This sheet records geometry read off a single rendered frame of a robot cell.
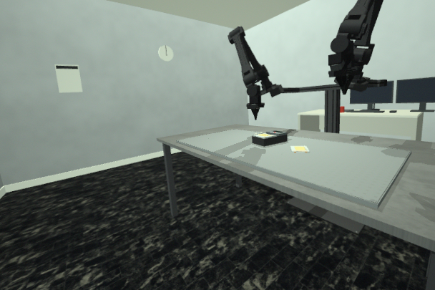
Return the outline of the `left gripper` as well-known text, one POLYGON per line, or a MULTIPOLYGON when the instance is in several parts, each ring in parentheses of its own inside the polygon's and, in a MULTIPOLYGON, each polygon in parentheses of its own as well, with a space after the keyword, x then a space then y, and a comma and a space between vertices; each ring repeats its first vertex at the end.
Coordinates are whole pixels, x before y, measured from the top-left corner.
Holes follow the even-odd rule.
POLYGON ((328 71, 328 74, 329 77, 336 77, 336 80, 341 87, 341 91, 343 95, 346 95, 348 87, 354 78, 353 75, 359 75, 361 74, 361 72, 362 72, 362 67, 352 67, 352 68, 340 69, 339 71, 335 71, 335 72, 328 71), (348 80, 348 78, 350 79, 348 80))

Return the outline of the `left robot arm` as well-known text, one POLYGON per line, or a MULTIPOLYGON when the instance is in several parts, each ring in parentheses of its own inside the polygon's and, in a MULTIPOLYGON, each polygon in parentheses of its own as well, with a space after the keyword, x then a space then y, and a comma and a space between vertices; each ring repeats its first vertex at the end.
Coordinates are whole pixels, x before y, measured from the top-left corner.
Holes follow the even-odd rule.
POLYGON ((383 0, 358 0, 349 11, 339 26, 336 38, 331 42, 331 50, 337 53, 328 55, 328 66, 331 71, 358 66, 363 70, 363 66, 369 63, 375 46, 371 44, 371 35, 382 3, 383 0), (368 49, 357 48, 357 46, 368 47, 368 49))

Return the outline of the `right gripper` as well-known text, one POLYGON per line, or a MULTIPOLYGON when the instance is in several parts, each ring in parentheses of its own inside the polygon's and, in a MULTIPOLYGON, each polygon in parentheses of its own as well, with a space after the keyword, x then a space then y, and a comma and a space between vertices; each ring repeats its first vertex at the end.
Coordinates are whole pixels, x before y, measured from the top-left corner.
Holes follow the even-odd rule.
MULTIPOLYGON (((257 107, 264 107, 264 104, 265 103, 261 103, 261 105, 258 105, 257 107)), ((247 109, 251 109, 252 110, 255 120, 257 120, 257 114, 258 114, 258 111, 259 111, 260 108, 251 107, 249 105, 249 103, 246 106, 247 106, 247 109), (254 110, 255 110, 255 112, 254 112, 254 110)))

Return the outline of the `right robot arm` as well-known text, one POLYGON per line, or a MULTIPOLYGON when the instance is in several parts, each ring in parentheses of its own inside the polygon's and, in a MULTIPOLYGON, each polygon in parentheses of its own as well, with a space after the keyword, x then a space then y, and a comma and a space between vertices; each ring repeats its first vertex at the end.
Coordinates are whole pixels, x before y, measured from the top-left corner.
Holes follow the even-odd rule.
POLYGON ((272 85, 272 82, 269 81, 269 79, 267 78, 269 76, 269 74, 267 73, 268 72, 267 69, 265 68, 264 64, 261 65, 257 61, 250 47, 247 45, 244 36, 246 35, 244 29, 241 26, 239 28, 237 27, 234 30, 232 30, 228 35, 228 39, 231 44, 234 44, 235 42, 235 48, 237 50, 241 68, 242 68, 241 72, 243 76, 243 81, 245 86, 247 86, 247 94, 249 95, 249 105, 251 107, 257 107, 258 105, 261 105, 260 93, 268 88, 275 86, 276 84, 272 85), (250 64, 252 64, 253 68, 250 67, 250 64), (263 90, 261 91, 260 91, 260 86, 259 85, 257 86, 255 84, 259 81, 261 81, 260 83, 262 84, 261 87, 263 90))

